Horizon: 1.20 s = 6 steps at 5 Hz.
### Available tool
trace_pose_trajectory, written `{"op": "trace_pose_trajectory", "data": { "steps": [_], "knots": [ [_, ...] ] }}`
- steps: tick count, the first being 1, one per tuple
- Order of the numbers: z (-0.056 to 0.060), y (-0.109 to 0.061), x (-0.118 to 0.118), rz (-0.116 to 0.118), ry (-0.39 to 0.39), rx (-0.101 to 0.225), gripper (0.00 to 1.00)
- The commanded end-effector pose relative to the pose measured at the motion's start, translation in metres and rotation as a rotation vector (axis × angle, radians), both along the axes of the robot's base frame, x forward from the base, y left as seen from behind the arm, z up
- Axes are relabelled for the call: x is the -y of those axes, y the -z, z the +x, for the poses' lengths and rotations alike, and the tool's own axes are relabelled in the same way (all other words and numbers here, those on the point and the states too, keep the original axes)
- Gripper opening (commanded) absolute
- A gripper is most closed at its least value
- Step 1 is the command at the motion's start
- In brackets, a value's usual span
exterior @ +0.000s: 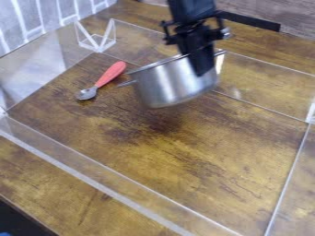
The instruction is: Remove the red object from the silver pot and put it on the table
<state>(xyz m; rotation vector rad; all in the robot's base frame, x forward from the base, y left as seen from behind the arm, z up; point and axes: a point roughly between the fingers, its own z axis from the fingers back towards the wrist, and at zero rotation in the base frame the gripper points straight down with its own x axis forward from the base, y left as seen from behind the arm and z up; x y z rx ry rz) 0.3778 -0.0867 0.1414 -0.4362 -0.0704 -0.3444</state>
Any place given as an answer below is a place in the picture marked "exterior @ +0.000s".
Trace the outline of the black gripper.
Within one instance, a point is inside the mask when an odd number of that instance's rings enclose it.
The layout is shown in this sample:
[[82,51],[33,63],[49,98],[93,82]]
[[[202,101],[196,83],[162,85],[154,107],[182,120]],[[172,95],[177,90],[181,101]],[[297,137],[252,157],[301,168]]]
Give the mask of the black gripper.
[[224,40],[229,29],[222,23],[214,0],[165,0],[172,19],[162,21],[164,41],[166,45],[177,44],[181,54],[200,77],[213,69],[213,43],[180,40],[197,30],[196,37],[205,41]]

